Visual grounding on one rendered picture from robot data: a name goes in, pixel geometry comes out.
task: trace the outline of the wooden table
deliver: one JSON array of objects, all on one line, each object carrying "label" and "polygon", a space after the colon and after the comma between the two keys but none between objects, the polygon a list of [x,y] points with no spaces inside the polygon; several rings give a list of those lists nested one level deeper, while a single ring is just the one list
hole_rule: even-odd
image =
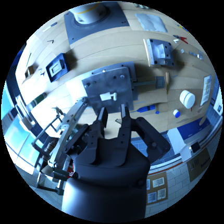
[{"label": "wooden table", "polygon": [[[136,8],[133,3],[118,2],[118,4],[127,18],[130,25],[128,27],[117,27],[93,33],[70,46],[64,21],[64,14],[69,12],[66,11],[48,21],[27,40],[27,46],[17,67],[16,78],[26,104],[43,92],[47,94],[47,98],[32,110],[33,116],[43,129],[55,118],[51,111],[52,107],[57,106],[63,113],[67,113],[74,104],[66,87],[68,80],[96,68],[125,61],[134,62],[136,78],[139,82],[154,81],[156,76],[166,77],[166,72],[169,73],[170,77],[168,95],[166,78],[163,89],[156,89],[155,85],[138,86],[139,100],[133,101],[133,111],[152,104],[155,105],[156,109],[144,113],[132,113],[130,111],[131,118],[144,117],[158,132],[164,132],[205,115],[213,94],[216,73],[199,42],[190,33],[175,25],[178,24],[176,21],[159,11]],[[135,13],[159,16],[168,33],[145,31]],[[43,32],[44,29],[55,22],[57,22],[57,25]],[[173,40],[176,38],[173,35],[187,37],[188,44],[182,41],[175,43]],[[151,65],[143,41],[149,38],[167,41],[172,44],[175,66]],[[204,60],[189,54],[189,51],[198,54],[198,50],[202,52]],[[60,53],[65,53],[70,71],[51,83],[45,67]],[[178,65],[177,61],[183,61],[185,65]],[[22,85],[25,79],[24,73],[27,67],[31,65],[34,68],[37,67],[34,75]],[[39,69],[42,69],[42,73],[45,72],[44,76],[40,76]],[[210,95],[208,102],[200,107],[203,80],[208,75],[211,75]],[[179,100],[183,90],[188,90],[196,97],[192,111],[186,109]],[[179,118],[175,118],[173,115],[175,109],[178,109],[181,113]],[[94,110],[87,108],[82,114],[78,126],[81,127],[85,123],[91,125],[96,117]],[[121,125],[115,122],[116,119],[121,119],[121,113],[108,115],[107,128],[105,129],[106,139],[117,137]],[[59,137],[59,134],[55,133],[52,127],[49,127],[46,133],[53,137]],[[131,137],[138,137],[138,134],[132,132]]]}]

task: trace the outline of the red pliers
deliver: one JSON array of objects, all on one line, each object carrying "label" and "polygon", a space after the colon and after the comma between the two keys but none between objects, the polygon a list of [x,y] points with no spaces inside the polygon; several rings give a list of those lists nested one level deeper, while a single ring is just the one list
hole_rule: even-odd
[{"label": "red pliers", "polygon": [[188,44],[188,42],[186,42],[185,40],[186,40],[186,38],[183,38],[183,37],[181,37],[181,36],[176,36],[176,35],[173,35],[175,38],[178,38],[178,39],[180,39],[180,40],[182,40],[183,42],[185,42],[186,44]]}]

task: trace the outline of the yellow ring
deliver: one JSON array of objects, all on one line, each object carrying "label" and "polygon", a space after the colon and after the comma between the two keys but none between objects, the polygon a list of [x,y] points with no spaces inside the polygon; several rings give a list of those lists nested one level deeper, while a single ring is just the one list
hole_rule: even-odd
[{"label": "yellow ring", "polygon": [[82,14],[82,13],[86,13],[86,12],[88,12],[88,11],[91,11],[92,9],[94,9],[100,2],[96,2],[97,4],[95,5],[95,6],[93,6],[92,8],[90,8],[90,9],[87,9],[86,11],[82,11],[82,12],[80,12],[80,13],[73,13],[73,14]]}]

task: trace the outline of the blue marker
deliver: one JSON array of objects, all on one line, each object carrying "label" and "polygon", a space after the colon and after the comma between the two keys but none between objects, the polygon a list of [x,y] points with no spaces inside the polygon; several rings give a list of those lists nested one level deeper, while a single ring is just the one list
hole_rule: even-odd
[{"label": "blue marker", "polygon": [[147,107],[141,107],[141,108],[139,108],[138,110],[137,110],[137,112],[140,112],[140,113],[142,113],[142,112],[146,112],[146,111],[148,111],[148,110],[154,110],[156,107],[155,107],[155,105],[153,104],[153,105],[150,105],[150,106],[147,106]]}]

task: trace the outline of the blue tray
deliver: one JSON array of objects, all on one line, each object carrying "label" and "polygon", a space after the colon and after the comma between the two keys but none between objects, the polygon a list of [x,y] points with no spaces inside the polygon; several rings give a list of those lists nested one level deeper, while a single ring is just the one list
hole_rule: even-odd
[{"label": "blue tray", "polygon": [[[59,59],[62,61],[63,65],[64,65],[64,68],[63,68],[62,71],[60,71],[58,74],[56,74],[55,76],[52,77],[49,69]],[[50,79],[50,82],[54,82],[54,81],[58,80],[61,76],[63,76],[64,74],[68,73],[69,71],[70,71],[70,69],[69,69],[69,66],[68,66],[68,63],[67,63],[67,60],[66,60],[66,56],[63,53],[60,53],[54,60],[52,60],[46,66],[46,72],[47,72],[47,75],[48,75],[48,77]]]}]

